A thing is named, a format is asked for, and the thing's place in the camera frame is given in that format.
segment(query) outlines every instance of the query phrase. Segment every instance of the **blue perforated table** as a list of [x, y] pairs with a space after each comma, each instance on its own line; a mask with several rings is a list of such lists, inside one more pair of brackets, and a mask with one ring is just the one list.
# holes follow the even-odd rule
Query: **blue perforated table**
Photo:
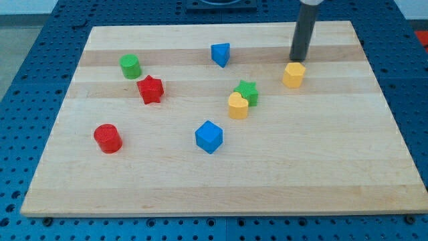
[[[185, 13], [182, 1], [59, 1], [0, 105], [0, 240], [426, 240], [428, 215], [27, 219], [25, 192], [88, 34], [96, 25], [295, 21], [298, 1], [257, 11]], [[320, 20], [350, 20], [419, 173], [428, 184], [427, 54], [392, 0], [327, 0]]]

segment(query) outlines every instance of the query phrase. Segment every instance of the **colored block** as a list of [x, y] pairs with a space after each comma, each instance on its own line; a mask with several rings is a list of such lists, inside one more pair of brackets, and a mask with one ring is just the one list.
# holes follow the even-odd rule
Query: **colored block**
[[244, 119], [248, 116], [248, 100], [242, 98], [239, 92], [233, 92], [229, 96], [229, 117]]
[[211, 46], [211, 59], [224, 68], [230, 58], [230, 44], [213, 44]]
[[140, 77], [141, 67], [137, 56], [126, 54], [120, 58], [119, 63], [125, 78], [133, 80]]
[[104, 153], [115, 153], [122, 147], [122, 139], [112, 124], [100, 125], [94, 131], [94, 138]]
[[302, 84], [306, 68], [301, 63], [288, 63], [284, 70], [282, 82], [288, 88], [299, 88]]
[[248, 106], [257, 106], [259, 92], [255, 89], [255, 82], [239, 81], [239, 86], [233, 89], [248, 100]]
[[223, 129], [207, 120], [195, 131], [196, 145], [208, 154], [213, 154], [223, 143]]
[[161, 102], [163, 95], [162, 80], [148, 75], [144, 80], [138, 81], [136, 85], [145, 104]]

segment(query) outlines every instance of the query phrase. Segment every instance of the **red star block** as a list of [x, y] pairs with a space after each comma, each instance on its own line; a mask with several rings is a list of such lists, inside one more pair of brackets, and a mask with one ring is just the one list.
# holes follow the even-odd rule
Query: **red star block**
[[163, 95], [162, 80], [148, 75], [144, 80], [138, 81], [136, 85], [145, 104], [161, 102]]

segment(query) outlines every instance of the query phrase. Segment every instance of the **blue block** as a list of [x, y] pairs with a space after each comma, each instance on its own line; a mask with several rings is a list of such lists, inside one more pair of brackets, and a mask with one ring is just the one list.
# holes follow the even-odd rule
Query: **blue block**
[[230, 44], [213, 44], [211, 46], [211, 59], [224, 68], [230, 58]]
[[196, 145], [209, 154], [213, 154], [223, 143], [223, 129], [207, 120], [195, 131]]

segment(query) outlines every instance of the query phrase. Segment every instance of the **green star block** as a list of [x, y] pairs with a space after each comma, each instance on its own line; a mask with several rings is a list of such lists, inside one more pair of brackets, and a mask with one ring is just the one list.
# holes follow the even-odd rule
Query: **green star block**
[[259, 92], [255, 89], [255, 82], [239, 81], [239, 86], [233, 89], [239, 92], [243, 98], [248, 100], [248, 106], [257, 106]]

